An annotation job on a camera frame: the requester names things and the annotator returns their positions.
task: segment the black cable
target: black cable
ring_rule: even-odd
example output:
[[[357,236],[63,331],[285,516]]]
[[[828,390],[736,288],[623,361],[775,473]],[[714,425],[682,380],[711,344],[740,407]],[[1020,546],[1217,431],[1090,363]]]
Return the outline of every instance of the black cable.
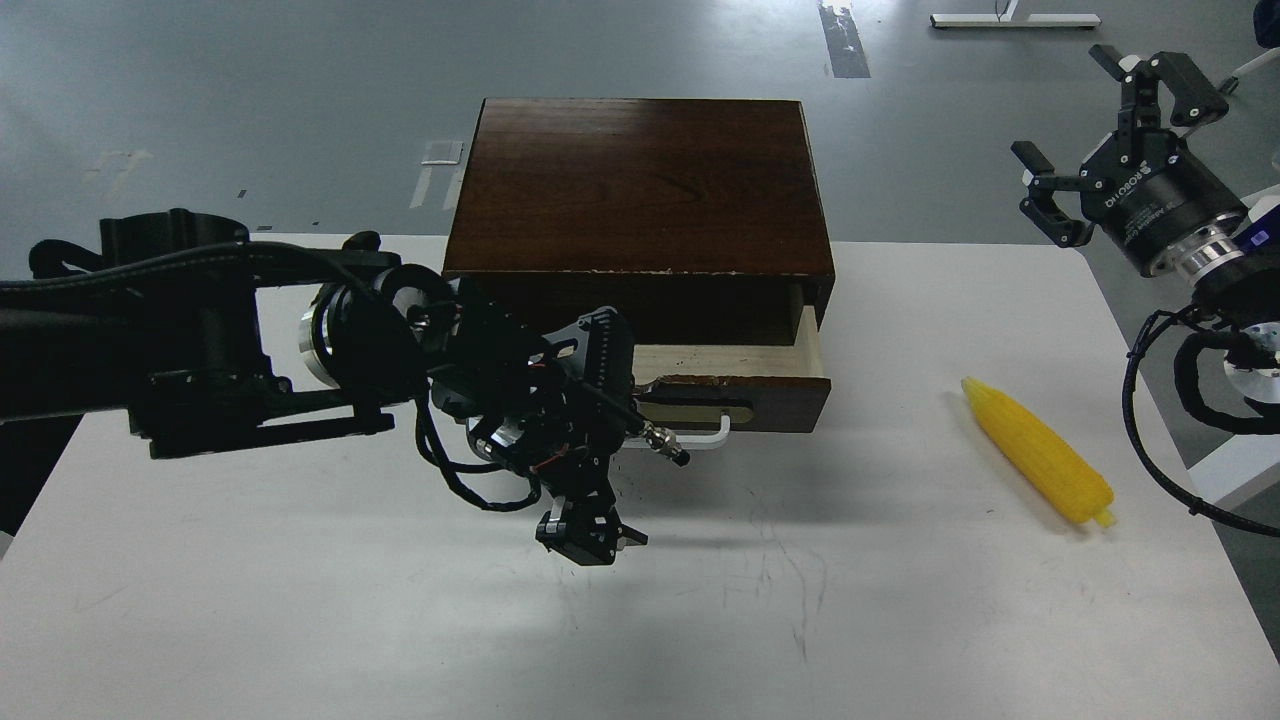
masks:
[[[1120,407],[1124,415],[1124,429],[1129,436],[1129,443],[1133,445],[1133,450],[1138,455],[1138,460],[1142,462],[1142,466],[1147,469],[1147,473],[1152,477],[1152,479],[1156,480],[1156,484],[1164,488],[1164,491],[1169,495],[1174,496],[1175,500],[1185,505],[1192,515],[1203,515],[1216,523],[1238,530],[1244,530],[1247,533],[1280,537],[1280,528],[1274,528],[1271,525],[1249,520],[1248,518],[1242,518],[1240,515],[1224,510],[1217,505],[1188,492],[1156,465],[1151,456],[1147,455],[1147,448],[1142,445],[1142,437],[1138,434],[1138,420],[1135,419],[1133,410],[1133,396],[1138,387],[1138,366],[1156,340],[1158,340],[1160,336],[1164,334],[1164,332],[1170,327],[1175,324],[1187,324],[1199,331],[1199,328],[1187,320],[1187,315],[1190,310],[1190,306],[1179,313],[1157,310],[1147,318],[1142,329],[1138,331],[1138,337],[1134,340],[1133,348],[1129,351],[1129,363],[1125,366],[1124,386],[1120,392]],[[1165,318],[1165,320],[1160,323],[1160,325],[1156,325],[1156,320],[1160,318]]]
[[[422,456],[422,460],[426,460],[429,464],[439,468],[440,460],[435,457],[435,454],[431,452],[431,448],[428,446],[426,442],[426,423],[428,421],[434,423],[434,420],[430,419],[429,414],[430,410],[426,409],[425,401],[417,405],[417,418],[413,423],[413,441],[417,443],[417,454]],[[502,465],[498,465],[497,462],[488,462],[484,465],[463,465],[462,462],[449,462],[449,468],[453,469],[453,471],[456,473],[472,474],[472,475],[480,475],[484,473],[494,473],[497,470],[502,470]]]
[[[351,270],[338,261],[306,247],[284,242],[221,242],[188,250],[169,252],[157,258],[118,265],[92,273],[47,278],[37,281],[3,281],[0,299],[29,297],[44,293],[102,292],[128,287],[132,282],[154,275],[197,270],[216,265],[251,263],[253,260],[279,260],[282,258],[302,259],[307,264],[324,269],[334,281],[349,287],[364,300],[375,305],[392,307],[390,300],[381,297]]]
[[[424,448],[420,441],[419,452],[422,455],[424,460],[440,469],[440,475],[444,477],[444,484],[453,491],[453,495],[461,497],[480,510],[488,510],[490,512],[515,512],[516,510],[524,510],[525,507],[529,507],[541,500],[543,484],[538,482],[536,478],[527,478],[529,495],[525,496],[524,500],[513,502],[490,502],[480,497],[480,495],[468,488],[462,479],[458,478],[454,462],[449,461],[449,456],[444,451],[444,443],[440,442],[440,436],[435,432],[435,421],[431,419],[430,401],[426,397],[417,397],[415,398],[415,404],[417,405],[417,420],[420,428],[417,436],[425,439],[429,446],[428,448]]]
[[[1174,356],[1174,387],[1183,409],[1192,418],[1238,436],[1267,436],[1280,433],[1280,420],[1274,418],[1238,418],[1213,410],[1199,392],[1199,365],[1197,360],[1207,348],[1231,350],[1239,342],[1252,342],[1239,333],[1202,332],[1187,336]]]

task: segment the table surface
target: table surface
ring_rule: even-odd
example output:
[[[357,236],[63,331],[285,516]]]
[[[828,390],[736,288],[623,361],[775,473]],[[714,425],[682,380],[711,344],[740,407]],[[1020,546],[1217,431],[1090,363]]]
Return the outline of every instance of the table surface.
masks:
[[[387,247],[438,266],[443,241]],[[541,509],[453,497],[406,409],[370,438],[174,461],[87,418],[0,562],[0,716],[1275,717],[1280,666],[1212,528],[1128,447],[1125,347],[1080,256],[835,256],[818,430],[685,469],[618,455],[652,544],[612,568],[545,553]],[[260,299],[300,384],[310,293]],[[966,374],[1107,477],[1119,524],[1060,519],[977,428]],[[1178,469],[1146,388],[1138,415]]]

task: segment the open drawer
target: open drawer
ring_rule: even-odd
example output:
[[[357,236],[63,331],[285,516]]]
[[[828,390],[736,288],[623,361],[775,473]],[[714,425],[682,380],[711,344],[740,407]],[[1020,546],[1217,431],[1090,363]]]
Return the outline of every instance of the open drawer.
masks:
[[[792,345],[639,345],[632,365],[640,410],[677,429],[808,433],[831,395],[817,314],[806,305]]]

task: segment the wooden box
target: wooden box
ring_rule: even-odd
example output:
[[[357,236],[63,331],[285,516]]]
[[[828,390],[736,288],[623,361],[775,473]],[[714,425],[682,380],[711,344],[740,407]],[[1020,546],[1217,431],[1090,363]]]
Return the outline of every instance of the wooden box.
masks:
[[[645,411],[808,432],[835,266],[800,104],[486,100],[444,261],[548,332],[600,305]]]

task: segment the yellow corn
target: yellow corn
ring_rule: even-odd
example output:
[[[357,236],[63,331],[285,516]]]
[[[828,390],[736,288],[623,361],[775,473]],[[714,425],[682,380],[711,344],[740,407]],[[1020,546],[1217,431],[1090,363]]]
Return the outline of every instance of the yellow corn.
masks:
[[[960,386],[982,429],[1064,518],[1103,528],[1116,521],[1107,510],[1111,486],[1052,428],[991,386],[973,378]]]

